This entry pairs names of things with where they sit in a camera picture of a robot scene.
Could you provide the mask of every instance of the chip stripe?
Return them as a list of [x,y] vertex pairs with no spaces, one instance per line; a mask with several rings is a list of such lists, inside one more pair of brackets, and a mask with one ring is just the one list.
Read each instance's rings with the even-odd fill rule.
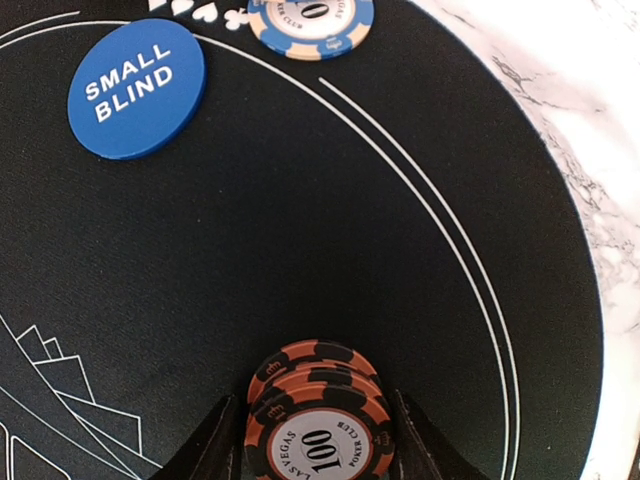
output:
[[305,61],[349,53],[367,37],[375,18],[373,0],[250,0],[247,11],[251,30],[264,45]]
[[336,415],[337,412],[366,428],[366,447],[370,454],[366,464],[357,465],[360,470],[357,477],[352,478],[381,478],[388,469],[394,452],[389,412],[376,399],[363,392],[347,386],[319,382],[286,388],[272,402],[250,415],[245,451],[256,476],[272,480],[287,478],[278,474],[276,460],[270,454],[271,442],[281,428],[302,414],[311,413],[316,417],[320,414],[322,418],[322,415]]
[[264,390],[251,406],[251,411],[259,410],[287,388],[315,382],[355,388],[365,395],[375,398],[385,410],[390,410],[380,387],[350,366],[313,362],[299,365],[294,371],[279,375],[267,382]]
[[303,340],[281,348],[260,365],[249,384],[247,403],[254,403],[270,380],[295,370],[301,364],[311,362],[352,367],[381,386],[373,365],[357,351],[333,341]]

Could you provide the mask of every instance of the card suit symbol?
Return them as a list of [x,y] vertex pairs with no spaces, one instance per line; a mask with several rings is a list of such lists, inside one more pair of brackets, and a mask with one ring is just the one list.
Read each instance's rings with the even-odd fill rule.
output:
[[249,23],[249,16],[244,8],[238,10],[227,10],[224,14],[224,19],[227,21],[225,26],[229,30],[237,30],[240,25],[246,25]]
[[194,20],[203,20],[207,23],[213,23],[218,18],[218,8],[215,2],[208,3],[198,8],[192,15]]
[[148,3],[149,3],[149,11],[152,12],[156,8],[160,8],[165,3],[167,3],[167,0],[149,0]]
[[173,0],[173,2],[171,2],[171,11],[174,16],[177,16],[191,10],[194,4],[194,0]]

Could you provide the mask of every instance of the orange poker chip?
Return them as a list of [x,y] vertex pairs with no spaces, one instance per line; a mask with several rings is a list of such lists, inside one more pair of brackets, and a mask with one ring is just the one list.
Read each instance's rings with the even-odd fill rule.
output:
[[244,445],[262,480],[382,478],[395,448],[375,398],[323,382],[294,383],[251,414]]
[[382,390],[372,380],[346,365],[335,365],[327,362],[301,364],[292,372],[279,375],[265,384],[264,390],[251,407],[252,412],[269,403],[284,391],[298,385],[313,382],[324,382],[327,385],[343,385],[361,391],[375,398],[387,411],[389,406]]
[[351,367],[380,386],[375,368],[357,351],[327,340],[304,340],[282,347],[260,365],[251,379],[247,403],[253,404],[269,381],[296,370],[301,364],[311,362]]

